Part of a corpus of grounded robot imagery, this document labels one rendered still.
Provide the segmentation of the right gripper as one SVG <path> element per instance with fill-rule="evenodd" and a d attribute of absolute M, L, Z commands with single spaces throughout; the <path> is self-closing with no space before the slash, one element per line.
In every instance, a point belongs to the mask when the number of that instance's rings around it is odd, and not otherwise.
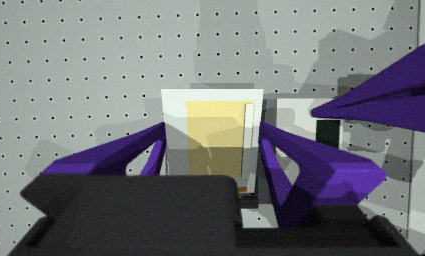
<path fill-rule="evenodd" d="M 425 133 L 423 94 L 425 44 L 345 95 L 312 109 L 311 115 L 316 118 L 362 119 Z"/>

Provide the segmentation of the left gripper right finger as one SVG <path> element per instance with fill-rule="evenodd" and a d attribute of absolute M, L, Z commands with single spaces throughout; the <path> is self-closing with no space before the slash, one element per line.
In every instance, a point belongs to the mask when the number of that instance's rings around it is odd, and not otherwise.
<path fill-rule="evenodd" d="M 298 164 L 294 184 L 279 165 L 270 143 Z M 258 145 L 278 228 L 296 228 L 317 205 L 358 206 L 387 176 L 371 159 L 262 121 Z"/>

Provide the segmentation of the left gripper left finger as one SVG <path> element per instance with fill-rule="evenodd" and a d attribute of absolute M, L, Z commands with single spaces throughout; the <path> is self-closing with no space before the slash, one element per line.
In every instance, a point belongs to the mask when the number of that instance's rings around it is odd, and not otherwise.
<path fill-rule="evenodd" d="M 155 144 L 154 144 L 155 143 Z M 126 175 L 127 165 L 154 144 L 140 175 L 160 175 L 166 149 L 165 122 L 140 132 L 57 159 L 43 173 Z"/>

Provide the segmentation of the white bar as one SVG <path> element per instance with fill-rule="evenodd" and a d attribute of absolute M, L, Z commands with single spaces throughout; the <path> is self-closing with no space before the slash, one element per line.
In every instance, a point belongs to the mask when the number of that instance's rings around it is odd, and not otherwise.
<path fill-rule="evenodd" d="M 241 160 L 241 178 L 242 179 L 248 179 L 248 176 L 249 176 L 253 110 L 254 110 L 253 103 L 245 103 L 242 160 Z"/>

